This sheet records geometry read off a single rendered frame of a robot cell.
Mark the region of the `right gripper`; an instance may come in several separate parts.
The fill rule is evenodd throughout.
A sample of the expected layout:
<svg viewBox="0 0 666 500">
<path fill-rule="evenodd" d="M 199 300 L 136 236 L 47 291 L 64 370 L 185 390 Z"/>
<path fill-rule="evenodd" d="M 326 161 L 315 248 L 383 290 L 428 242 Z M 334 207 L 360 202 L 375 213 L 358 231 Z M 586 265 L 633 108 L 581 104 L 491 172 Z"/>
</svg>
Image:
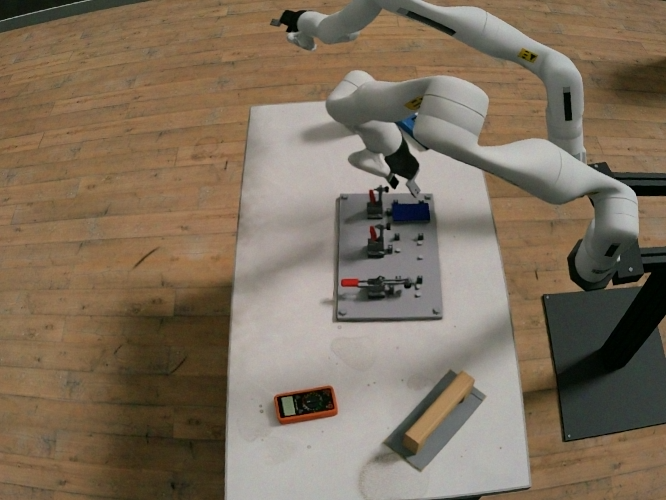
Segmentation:
<svg viewBox="0 0 666 500">
<path fill-rule="evenodd" d="M 286 32 L 289 33 L 286 39 L 305 50 L 315 51 L 317 45 L 313 39 L 313 36 L 309 35 L 306 30 L 306 22 L 309 17 L 314 14 L 319 13 L 313 10 L 300 10 L 297 12 L 292 10 L 285 10 L 279 19 L 273 18 L 270 25 L 277 27 L 280 27 L 281 24 L 291 26 L 286 30 Z"/>
</svg>

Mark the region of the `orange digital multimeter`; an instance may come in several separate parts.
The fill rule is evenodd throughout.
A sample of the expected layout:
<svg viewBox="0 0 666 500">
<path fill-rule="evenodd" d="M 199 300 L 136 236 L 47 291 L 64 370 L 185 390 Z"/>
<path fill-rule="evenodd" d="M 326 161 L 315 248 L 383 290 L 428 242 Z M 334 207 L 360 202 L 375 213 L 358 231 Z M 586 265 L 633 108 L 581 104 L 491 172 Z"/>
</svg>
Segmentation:
<svg viewBox="0 0 666 500">
<path fill-rule="evenodd" d="M 332 386 L 277 394 L 274 401 L 278 420 L 283 425 L 332 417 L 338 414 Z"/>
</svg>

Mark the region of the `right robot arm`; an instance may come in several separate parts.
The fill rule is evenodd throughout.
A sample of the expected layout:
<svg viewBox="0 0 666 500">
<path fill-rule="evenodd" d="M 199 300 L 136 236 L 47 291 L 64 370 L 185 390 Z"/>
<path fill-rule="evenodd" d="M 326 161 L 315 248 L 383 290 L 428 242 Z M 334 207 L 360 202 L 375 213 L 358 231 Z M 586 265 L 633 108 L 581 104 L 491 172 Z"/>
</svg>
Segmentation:
<svg viewBox="0 0 666 500">
<path fill-rule="evenodd" d="M 515 62 L 539 77 L 546 87 L 548 141 L 586 164 L 583 82 L 568 57 L 477 7 L 440 7 L 422 0 L 372 1 L 352 0 L 334 14 L 314 14 L 307 20 L 306 30 L 325 44 L 350 42 L 383 8 L 435 28 L 486 55 Z"/>
</svg>

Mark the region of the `blue spirit level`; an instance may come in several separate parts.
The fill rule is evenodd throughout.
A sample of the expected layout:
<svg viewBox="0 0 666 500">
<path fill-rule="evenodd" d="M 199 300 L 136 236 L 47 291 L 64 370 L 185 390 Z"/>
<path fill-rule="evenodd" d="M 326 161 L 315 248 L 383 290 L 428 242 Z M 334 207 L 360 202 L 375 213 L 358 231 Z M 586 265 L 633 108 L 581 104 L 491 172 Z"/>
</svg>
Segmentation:
<svg viewBox="0 0 666 500">
<path fill-rule="evenodd" d="M 422 143 L 420 143 L 413 135 L 413 127 L 414 127 L 414 122 L 415 122 L 416 117 L 417 117 L 417 115 L 414 114 L 414 115 L 411 115 L 410 117 L 408 117 L 405 120 L 401 120 L 401 121 L 398 121 L 398 122 L 395 122 L 395 123 L 399 127 L 401 127 L 406 133 L 408 133 L 414 140 L 416 140 L 422 147 L 424 147 L 428 151 L 430 148 L 428 148 L 425 145 L 423 145 Z"/>
</svg>

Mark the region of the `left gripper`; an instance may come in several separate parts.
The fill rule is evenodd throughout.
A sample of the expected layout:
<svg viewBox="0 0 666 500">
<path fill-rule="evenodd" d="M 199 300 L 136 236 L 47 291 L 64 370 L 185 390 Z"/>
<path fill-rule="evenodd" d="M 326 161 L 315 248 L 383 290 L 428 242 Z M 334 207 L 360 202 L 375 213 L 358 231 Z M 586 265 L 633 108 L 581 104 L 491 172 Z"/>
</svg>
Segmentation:
<svg viewBox="0 0 666 500">
<path fill-rule="evenodd" d="M 362 140 L 366 147 L 352 152 L 348 161 L 358 169 L 384 177 L 393 189 L 396 189 L 400 182 L 394 174 L 408 179 L 405 185 L 413 197 L 417 198 L 421 189 L 415 179 L 420 172 L 420 163 L 410 152 L 402 131 L 394 122 L 392 125 L 392 131 L 384 141 L 370 144 Z"/>
</svg>

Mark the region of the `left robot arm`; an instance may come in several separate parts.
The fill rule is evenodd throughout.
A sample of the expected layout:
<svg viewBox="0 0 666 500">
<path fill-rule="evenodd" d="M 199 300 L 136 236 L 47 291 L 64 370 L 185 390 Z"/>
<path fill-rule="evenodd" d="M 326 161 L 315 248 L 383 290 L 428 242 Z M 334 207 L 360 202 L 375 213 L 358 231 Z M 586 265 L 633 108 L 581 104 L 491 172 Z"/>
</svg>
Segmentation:
<svg viewBox="0 0 666 500">
<path fill-rule="evenodd" d="M 594 218 L 576 254 L 575 267 L 586 281 L 603 280 L 638 237 L 635 192 L 545 139 L 479 146 L 488 105 L 481 88 L 457 77 L 387 82 L 361 70 L 349 72 L 326 100 L 329 115 L 352 125 L 367 143 L 384 141 L 393 127 L 388 122 L 418 112 L 413 135 L 434 151 L 492 173 L 550 204 L 589 196 Z"/>
</svg>

